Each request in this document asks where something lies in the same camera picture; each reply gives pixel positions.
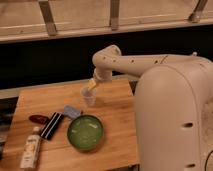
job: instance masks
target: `bottle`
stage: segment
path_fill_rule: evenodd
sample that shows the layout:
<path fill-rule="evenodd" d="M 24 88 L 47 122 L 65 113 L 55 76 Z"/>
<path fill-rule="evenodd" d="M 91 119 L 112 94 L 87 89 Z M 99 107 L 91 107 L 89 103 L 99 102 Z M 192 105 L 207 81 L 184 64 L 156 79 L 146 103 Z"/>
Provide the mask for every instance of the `bottle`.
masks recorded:
<path fill-rule="evenodd" d="M 36 168 L 41 143 L 41 137 L 39 133 L 40 128 L 34 127 L 33 133 L 27 137 L 25 149 L 20 163 L 21 169 L 33 170 Z"/>

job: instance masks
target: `paper cup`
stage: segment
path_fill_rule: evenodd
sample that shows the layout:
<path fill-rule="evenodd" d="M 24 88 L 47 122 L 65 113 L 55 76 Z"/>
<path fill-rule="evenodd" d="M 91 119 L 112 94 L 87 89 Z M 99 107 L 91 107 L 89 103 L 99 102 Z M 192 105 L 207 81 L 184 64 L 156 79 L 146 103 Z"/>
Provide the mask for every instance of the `paper cup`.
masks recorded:
<path fill-rule="evenodd" d="M 93 106 L 96 100 L 96 89 L 88 90 L 88 87 L 81 89 L 81 95 L 88 106 Z"/>

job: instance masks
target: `dark background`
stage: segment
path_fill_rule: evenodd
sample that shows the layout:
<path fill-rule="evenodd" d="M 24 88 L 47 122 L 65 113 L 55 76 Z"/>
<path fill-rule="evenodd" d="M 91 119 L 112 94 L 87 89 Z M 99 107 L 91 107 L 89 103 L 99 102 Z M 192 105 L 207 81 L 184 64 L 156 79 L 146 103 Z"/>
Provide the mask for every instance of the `dark background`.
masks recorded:
<path fill-rule="evenodd" d="M 0 89 L 90 78 L 92 55 L 108 45 L 124 55 L 176 53 L 213 59 L 213 25 L 0 45 Z"/>

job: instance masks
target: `red object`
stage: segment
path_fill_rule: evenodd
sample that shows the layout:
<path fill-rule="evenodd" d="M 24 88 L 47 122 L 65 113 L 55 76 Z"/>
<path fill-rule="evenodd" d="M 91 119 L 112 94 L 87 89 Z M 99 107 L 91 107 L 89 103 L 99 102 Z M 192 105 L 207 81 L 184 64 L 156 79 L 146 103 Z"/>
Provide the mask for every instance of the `red object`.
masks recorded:
<path fill-rule="evenodd" d="M 49 118 L 43 115 L 31 115 L 29 117 L 29 120 L 35 123 L 45 125 L 49 121 Z"/>

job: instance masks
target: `green bowl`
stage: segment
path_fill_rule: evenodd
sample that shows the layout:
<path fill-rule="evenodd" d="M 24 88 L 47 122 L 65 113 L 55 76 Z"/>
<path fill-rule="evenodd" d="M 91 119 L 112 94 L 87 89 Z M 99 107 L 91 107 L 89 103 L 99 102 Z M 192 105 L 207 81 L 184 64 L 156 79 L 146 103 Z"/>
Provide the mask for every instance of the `green bowl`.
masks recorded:
<path fill-rule="evenodd" d="M 76 149 L 93 150 L 103 138 L 103 125 L 92 115 L 82 115 L 74 119 L 67 131 L 67 137 Z"/>

